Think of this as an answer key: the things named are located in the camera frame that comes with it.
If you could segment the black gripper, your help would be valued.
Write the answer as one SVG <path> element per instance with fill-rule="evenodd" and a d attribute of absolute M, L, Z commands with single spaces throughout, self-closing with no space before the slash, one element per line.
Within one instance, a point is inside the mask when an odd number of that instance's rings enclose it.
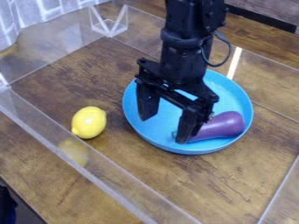
<path fill-rule="evenodd" d="M 161 61 L 138 60 L 138 113 L 146 121 L 157 115 L 161 99 L 167 99 L 182 109 L 175 142 L 186 144 L 211 119 L 213 107 L 219 100 L 203 81 L 210 64 L 213 35 L 186 38 L 163 30 L 162 40 Z"/>

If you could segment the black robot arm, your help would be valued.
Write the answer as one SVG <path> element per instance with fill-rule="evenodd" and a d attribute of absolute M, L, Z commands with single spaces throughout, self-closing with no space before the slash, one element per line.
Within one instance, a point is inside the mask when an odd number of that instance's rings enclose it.
<path fill-rule="evenodd" d="M 219 96 L 206 86 L 203 77 L 211 63 L 213 39 L 225 39 L 218 29 L 226 25 L 225 0 L 165 0 L 166 22 L 162 29 L 163 50 L 158 62 L 139 59 L 135 76 L 138 112 L 142 120 L 158 114 L 166 99 L 182 109 L 175 142 L 198 134 L 211 119 Z"/>

